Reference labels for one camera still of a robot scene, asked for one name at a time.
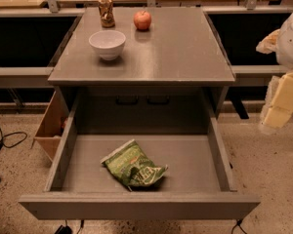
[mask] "drawer front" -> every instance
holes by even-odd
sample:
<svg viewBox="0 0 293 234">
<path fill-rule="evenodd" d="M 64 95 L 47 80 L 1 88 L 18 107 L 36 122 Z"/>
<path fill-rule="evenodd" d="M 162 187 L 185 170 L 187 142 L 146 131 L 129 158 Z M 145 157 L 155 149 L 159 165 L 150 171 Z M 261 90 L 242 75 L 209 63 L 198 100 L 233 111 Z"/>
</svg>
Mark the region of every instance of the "drawer front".
<svg viewBox="0 0 293 234">
<path fill-rule="evenodd" d="M 67 194 L 22 196 L 20 203 L 38 219 L 243 219 L 258 197 L 237 194 L 162 194 L 147 199 L 113 195 Z"/>
</svg>

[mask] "apple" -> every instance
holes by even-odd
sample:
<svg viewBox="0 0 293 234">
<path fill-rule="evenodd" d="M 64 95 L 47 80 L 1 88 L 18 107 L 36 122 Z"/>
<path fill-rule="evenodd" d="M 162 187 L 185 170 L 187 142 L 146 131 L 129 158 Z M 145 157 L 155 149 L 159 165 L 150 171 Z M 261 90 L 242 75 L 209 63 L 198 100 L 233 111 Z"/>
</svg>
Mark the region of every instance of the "apple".
<svg viewBox="0 0 293 234">
<path fill-rule="evenodd" d="M 134 24 L 139 30 L 147 30 L 152 22 L 152 17 L 147 11 L 139 11 L 134 15 Z"/>
</svg>

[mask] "open drawer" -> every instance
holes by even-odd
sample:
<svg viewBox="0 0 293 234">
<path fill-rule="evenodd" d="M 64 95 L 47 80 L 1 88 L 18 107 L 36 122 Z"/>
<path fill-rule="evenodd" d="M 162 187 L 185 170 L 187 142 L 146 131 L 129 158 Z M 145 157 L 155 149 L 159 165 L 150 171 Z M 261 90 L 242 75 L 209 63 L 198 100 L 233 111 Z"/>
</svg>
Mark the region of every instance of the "open drawer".
<svg viewBox="0 0 293 234">
<path fill-rule="evenodd" d="M 38 219 L 241 219 L 259 203 L 238 194 L 217 120 L 196 87 L 85 87 L 71 107 L 45 192 L 20 203 Z M 100 160 L 134 138 L 159 183 L 130 192 Z"/>
</svg>

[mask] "floor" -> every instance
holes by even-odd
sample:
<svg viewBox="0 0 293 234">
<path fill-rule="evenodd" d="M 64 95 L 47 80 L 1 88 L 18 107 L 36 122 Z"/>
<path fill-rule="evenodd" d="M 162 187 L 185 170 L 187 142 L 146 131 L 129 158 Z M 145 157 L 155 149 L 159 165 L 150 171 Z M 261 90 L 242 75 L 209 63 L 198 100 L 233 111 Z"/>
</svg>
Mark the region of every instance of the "floor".
<svg viewBox="0 0 293 234">
<path fill-rule="evenodd" d="M 233 166 L 237 189 L 243 194 L 256 194 L 261 204 L 241 226 L 247 233 L 293 233 L 293 117 L 273 136 L 259 132 L 261 102 L 246 103 L 250 119 L 240 120 L 229 104 L 220 115 L 223 140 Z M 42 192 L 51 162 L 33 137 L 42 119 L 44 105 L 25 108 L 0 108 L 0 126 L 4 134 L 24 131 L 27 139 L 13 148 L 0 151 L 0 234 L 52 234 L 64 220 L 37 220 L 19 203 L 22 194 Z M 9 136 L 7 145 L 19 141 L 21 135 Z M 79 220 L 67 224 L 77 233 Z M 83 234 L 230 234 L 235 220 L 183 221 L 89 221 L 79 232 Z M 235 228 L 234 234 L 243 233 Z"/>
</svg>

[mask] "bowl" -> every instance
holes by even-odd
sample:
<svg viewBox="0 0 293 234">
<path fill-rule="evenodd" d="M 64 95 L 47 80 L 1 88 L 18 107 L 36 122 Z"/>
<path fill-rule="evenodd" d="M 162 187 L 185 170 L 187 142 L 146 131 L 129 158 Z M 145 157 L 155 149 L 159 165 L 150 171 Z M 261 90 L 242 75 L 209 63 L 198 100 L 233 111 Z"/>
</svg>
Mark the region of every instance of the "bowl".
<svg viewBox="0 0 293 234">
<path fill-rule="evenodd" d="M 102 30 L 89 38 L 92 49 L 106 60 L 116 59 L 123 51 L 126 36 L 117 30 Z"/>
</svg>

